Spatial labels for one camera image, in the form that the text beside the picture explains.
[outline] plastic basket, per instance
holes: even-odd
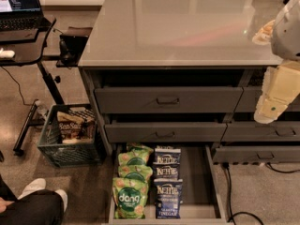
[[[106,156],[102,140],[94,127],[91,142],[61,143],[61,131],[57,122],[57,112],[69,113],[81,117],[93,116],[89,104],[53,105],[41,131],[37,148],[55,167],[74,167],[89,164],[101,164]]]

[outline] floor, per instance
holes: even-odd
[[[55,16],[55,28],[66,31],[69,26],[93,26],[97,10],[47,10]],[[46,53],[58,53],[59,32],[48,39]],[[83,83],[76,68],[57,68],[55,62],[46,62],[45,67],[55,77],[67,104],[88,103]],[[33,179],[44,177],[48,189],[64,189],[68,194],[68,208],[64,225],[101,224],[106,221],[111,198],[112,160],[106,157],[102,165],[73,168],[55,168],[37,149],[41,127],[31,127],[23,142],[22,157],[14,156],[12,148],[18,139],[23,122],[34,99],[38,98],[50,108],[54,102],[36,65],[6,67],[20,84],[25,104],[18,85],[6,71],[0,68],[0,148],[5,162],[0,164],[0,173],[18,196]],[[300,164],[277,164],[281,170],[296,170]],[[228,176],[220,165],[214,165],[218,192],[223,206],[228,208]],[[268,225],[300,224],[300,174],[273,172],[264,164],[230,165],[232,176],[232,211],[247,211],[258,216]],[[260,224],[254,218],[241,215],[236,224]]]

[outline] shoe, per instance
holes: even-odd
[[[32,181],[30,184],[28,184],[25,187],[25,189],[22,191],[22,194],[20,195],[18,200],[29,195],[30,193],[45,189],[45,187],[46,187],[46,180],[44,178],[38,178],[38,179]]]
[[[68,195],[66,194],[66,192],[63,189],[58,189],[55,192],[58,193],[59,196],[61,196],[63,203],[64,203],[64,212],[66,212],[66,209],[68,206]]]

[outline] table top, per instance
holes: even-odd
[[[15,52],[15,56],[12,60],[0,60],[1,67],[33,65],[42,59],[46,39],[56,22],[54,16],[46,16],[45,18],[47,20],[47,22],[45,22],[47,27],[45,27],[43,31],[38,32],[35,41],[6,44],[0,42],[0,47],[5,51],[12,50]]]
[[[252,38],[282,0],[105,0],[80,67],[275,66]]]

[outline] desk leg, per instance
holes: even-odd
[[[48,70],[43,66],[42,62],[38,62],[37,67],[39,68],[39,71],[41,72],[41,74],[43,76],[43,80],[46,83],[55,103],[56,104],[65,104],[62,96],[60,95],[60,93],[57,89],[56,83],[55,83],[51,73],[49,73]],[[20,157],[24,154],[24,151],[21,149],[21,146],[22,146],[23,140],[26,136],[27,130],[31,126],[44,125],[44,120],[41,120],[41,119],[34,120],[33,119],[36,110],[37,110],[37,105],[36,105],[36,102],[34,101],[34,103],[32,104],[32,106],[30,108],[29,114],[27,115],[25,123],[22,127],[22,131],[19,135],[18,141],[16,142],[15,147],[13,148],[15,155],[18,157]]]

